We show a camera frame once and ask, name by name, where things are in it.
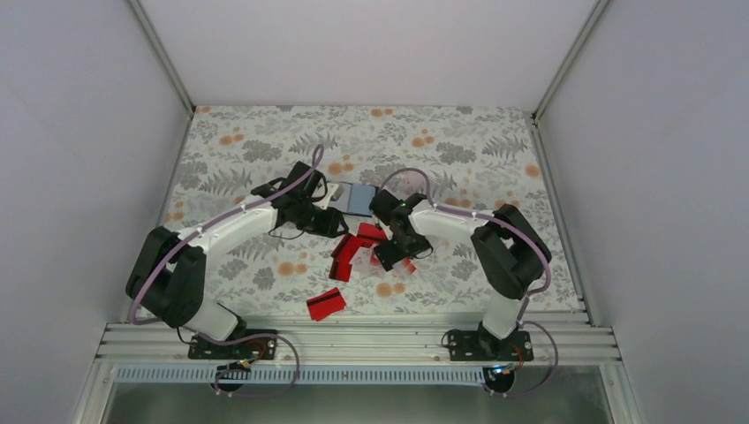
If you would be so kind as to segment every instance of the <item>red plastic piece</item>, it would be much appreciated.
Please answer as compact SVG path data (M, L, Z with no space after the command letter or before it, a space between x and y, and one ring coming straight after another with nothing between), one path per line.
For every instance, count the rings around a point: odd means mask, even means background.
M358 251L360 247L369 248L379 245L381 242L387 241L387 239L388 236L385 235L385 231L377 228L377 226L370 223L360 223L357 235L344 235L340 243L338 243L338 246L333 250L333 253L330 254L330 256L333 257L333 265L330 266L328 278L348 283L349 279L351 279L351 273L353 270L351 260L356 254L356 251ZM369 263L372 265L379 263L374 253L370 258ZM413 274L416 271L416 267L413 266L410 260L404 259L402 263L408 274Z
M309 309L310 318L320 321L331 314L343 311L346 308L346 301L338 289L333 289L316 298L311 298L306 302L306 307Z

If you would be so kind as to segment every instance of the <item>red card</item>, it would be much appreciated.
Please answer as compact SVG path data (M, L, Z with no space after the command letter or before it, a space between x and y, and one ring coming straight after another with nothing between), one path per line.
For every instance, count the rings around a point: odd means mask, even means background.
M310 318L320 321L330 314L343 311L346 308L346 301L336 288L326 291L316 298L311 298L306 302L306 307L309 309Z

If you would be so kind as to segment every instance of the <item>white enclosure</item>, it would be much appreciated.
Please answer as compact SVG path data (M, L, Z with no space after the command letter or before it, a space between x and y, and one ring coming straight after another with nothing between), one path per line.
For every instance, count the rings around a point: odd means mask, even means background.
M454 204L514 201L543 223L557 260L566 258L554 269L565 284L549 301L535 298L529 316L554 327L562 366L601 367L617 424L749 420L747 22L749 4L738 0L3 4L2 421L99 422L116 378L171 378L166 366L189 366L173 329L117 323L144 236L241 202L208 180L235 177L244 190L278 177L306 156L299 140L312 143L309 133L336 145L324 164L334 175L362 179L376 166L367 154L387 154L379 173L441 167L441 195ZM507 134L519 153L495 163L484 139ZM362 140L384 141L378 150ZM470 159L444 159L449 148ZM270 158L253 159L262 149ZM492 185L492 167L514 186ZM482 168L485 180L473 174ZM484 199L481 189L500 188ZM257 328L291 334L314 367L439 373L450 366L439 335L480 319L480 292L438 314L420 298L411 299L418 311L403 309L390 294L404 286L388 284L387 296L377 285L381 303L361 297L357 314L310 322L303 287L314 272L326 279L327 262L315 269L322 259L300 252L318 245L303 241L281 254L283 243L268 247L267 258L227 256L208 284L239 292L227 305L260 311ZM436 274L457 266L454 247L440 247ZM297 278L296 309L269 312L276 305L265 301L291 298L292 284L270 290L256 262ZM234 280L240 272L245 280ZM256 287L242 292L248 281ZM532 330L529 364L546 367L557 349ZM279 381L293 363L284 349L267 365Z
M2 422L69 422L187 113L125 2L0 6Z
M195 104L535 110L594 0L142 0Z

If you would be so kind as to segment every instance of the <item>gray leaf print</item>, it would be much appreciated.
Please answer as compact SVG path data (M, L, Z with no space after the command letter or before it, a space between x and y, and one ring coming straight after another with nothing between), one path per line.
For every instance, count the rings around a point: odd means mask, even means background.
M218 270L218 275L228 280L233 280L240 272L247 269L247 264L240 261L239 259L232 259L228 263L224 263L221 269Z
M432 280L434 281L432 287L437 289L438 292L452 294L458 288L458 281L456 281L455 279L445 278L445 275L443 273L432 275L434 276L432 278Z
M291 117L295 117L296 119L316 119L318 117L323 117L325 114L320 111L312 111L312 110L305 110L304 112L295 113Z
M406 135L404 126L388 122L382 127L382 131L377 134L377 139L382 142L393 140L400 146L403 143L403 140L405 140Z
M419 115L415 115L415 114L398 114L398 115L393 115L393 117L397 120L405 121L405 122L420 122L422 120L422 117L420 117Z
M248 162L265 161L269 162L281 157L281 149L274 148L270 143L266 143L260 140L247 140L242 145L245 153L242 157Z
M484 296L482 289L468 287L465 290L458 290L458 293L455 295L455 298L451 301L451 303L465 304L467 301L470 301L477 296Z
M513 135L512 137L513 139L511 140L509 137L503 136L504 140L501 140L496 136L492 136L491 140L487 141L487 145L481 150L481 153L514 160L518 153L525 152L528 147L522 140L518 139L517 135Z
M208 181L200 185L202 192L221 194L225 196L228 193L234 193L238 189L247 188L253 183L250 173L247 170L218 170L208 177Z
M473 246L468 246L468 245L464 245L463 243L460 243L457 246L455 246L454 249L452 249L452 254L456 256L460 256L461 258L475 259L476 249L474 249Z
M469 163L476 160L476 154L463 146L452 143L438 143L436 150L442 152L440 159L445 163Z
M227 163L240 164L240 163L245 162L245 160L242 159L242 157L239 156L239 154L231 153L231 152L214 151L214 152L210 152L208 156L221 159L222 161L227 162Z
M450 274L455 278L461 279L463 281L468 281L468 278L471 276L471 274L478 268L479 267L475 263L463 259L462 261L452 266L452 271L450 272Z
M342 117L344 113L349 109L348 106L321 106L321 110L328 112L328 119Z
M221 119L223 121L236 121L239 119L239 115L235 112L224 112L224 111L213 111L209 114L211 117Z
M270 267L259 269L257 274L253 277L253 283L256 284L260 290L270 290L275 281L276 277L273 275L273 271Z
M452 174L448 174L446 171L443 171L443 174L440 175L436 170L432 171L430 184L432 186L433 196L442 196L446 191L458 186L458 183L455 182Z
M315 296L315 292L310 289L291 289L288 293L281 291L273 297L273 300L281 300L283 302L304 302Z
M296 119L277 119L276 117L267 117L265 124L254 126L257 135L272 135L275 133L295 133L301 129Z
M245 260L252 257L253 261L255 261L258 257L265 259L274 250L278 252L280 247L284 247L282 239L265 235L247 240L241 245L234 247L234 249L229 251L229 254Z
M501 122L502 115L482 115L480 117L476 117L476 120L481 122Z
M330 137L329 133L324 137L319 132L312 135L305 133L305 135L299 137L299 139L294 142L294 144L289 148L289 151L292 153L309 155L318 144L322 144L326 149L331 149L338 145L338 143L336 143L336 136Z
M387 163L384 165L375 165L372 170L363 170L359 175L359 181L363 184L380 186L384 179L393 172L405 168L402 163Z
M190 134L198 134L204 142L208 143L218 134L218 125L213 122L199 120L190 128Z
M208 172L204 162L190 161L182 163L178 169L177 181L182 188L191 189L200 185L200 175Z
M460 138L467 135L488 133L489 129L486 124L481 122L461 122L457 119L450 121L450 126L443 128L443 133L448 137Z

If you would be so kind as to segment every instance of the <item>floral pattern surface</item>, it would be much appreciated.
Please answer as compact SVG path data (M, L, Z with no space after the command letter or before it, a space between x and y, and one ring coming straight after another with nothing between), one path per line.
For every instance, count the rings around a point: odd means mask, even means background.
M234 207L253 187L285 177L296 161L310 163L317 144L325 146L319 170L331 181L378 186L395 170L417 167L430 176L440 202L475 209L517 206L553 255L552 285L529 309L578 308L520 110L202 106L180 159L165 225L194 226ZM403 174L389 189L407 196L423 191L423 180ZM346 219L353 230L371 222ZM296 230L284 226L274 234L291 238ZM338 241L306 234L247 240L207 270L206 290L239 314L306 314L305 301L333 287L348 304L341 314L474 312L488 304L492 289L471 246L430 238L435 250L413 261L413 275L354 272L343 283L328 279Z

